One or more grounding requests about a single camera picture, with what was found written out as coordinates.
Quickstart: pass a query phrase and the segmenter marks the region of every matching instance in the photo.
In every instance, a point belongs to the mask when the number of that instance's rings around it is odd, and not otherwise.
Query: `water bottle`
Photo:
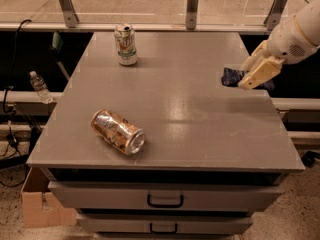
[[[33,89],[36,91],[40,100],[44,104],[49,104],[52,102],[53,97],[48,90],[46,83],[44,82],[42,76],[38,75],[37,72],[31,71],[30,72],[30,83]]]

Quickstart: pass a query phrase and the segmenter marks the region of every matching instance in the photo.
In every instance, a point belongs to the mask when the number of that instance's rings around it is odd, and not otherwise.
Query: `can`
[[[122,116],[110,110],[97,111],[91,126],[97,135],[128,156],[139,152],[145,142],[142,129],[129,124]]]
[[[138,61],[138,55],[133,27],[127,23],[116,26],[114,37],[119,63],[124,66],[135,64]]]

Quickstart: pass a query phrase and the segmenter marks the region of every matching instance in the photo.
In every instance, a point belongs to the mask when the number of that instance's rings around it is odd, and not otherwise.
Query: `floor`
[[[262,24],[272,0],[200,0],[200,24]],[[289,0],[284,15],[306,4]],[[183,23],[185,0],[74,0],[83,22]],[[35,22],[63,21],[57,0],[0,0],[2,22],[19,22],[29,17]],[[19,150],[26,152],[28,143]],[[7,143],[0,142],[0,155]],[[253,215],[253,226],[237,240],[318,240],[320,239],[320,167],[306,168],[290,175],[282,184],[283,195],[265,212]],[[24,166],[0,171],[0,181],[15,184],[24,178]],[[24,229],[21,186],[0,186],[0,239],[82,240],[92,235],[80,227]]]

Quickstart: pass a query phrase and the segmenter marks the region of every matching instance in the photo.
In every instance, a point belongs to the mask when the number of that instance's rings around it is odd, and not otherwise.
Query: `black drawer handle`
[[[174,230],[173,231],[154,231],[153,225],[150,223],[150,232],[153,234],[159,234],[159,235],[167,235],[167,234],[176,234],[178,231],[178,224],[174,224]]]
[[[148,198],[147,198],[147,202],[148,202],[148,205],[152,208],[172,209],[172,208],[182,207],[183,202],[184,202],[184,198],[183,198],[183,195],[180,195],[180,203],[178,203],[178,204],[153,204],[153,203],[151,203],[151,195],[149,194]]]

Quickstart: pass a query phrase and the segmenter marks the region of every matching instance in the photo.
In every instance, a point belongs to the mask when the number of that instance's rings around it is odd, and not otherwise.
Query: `brown box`
[[[49,180],[39,168],[31,168],[21,190],[25,228],[76,225],[77,212],[64,208],[48,190]]]

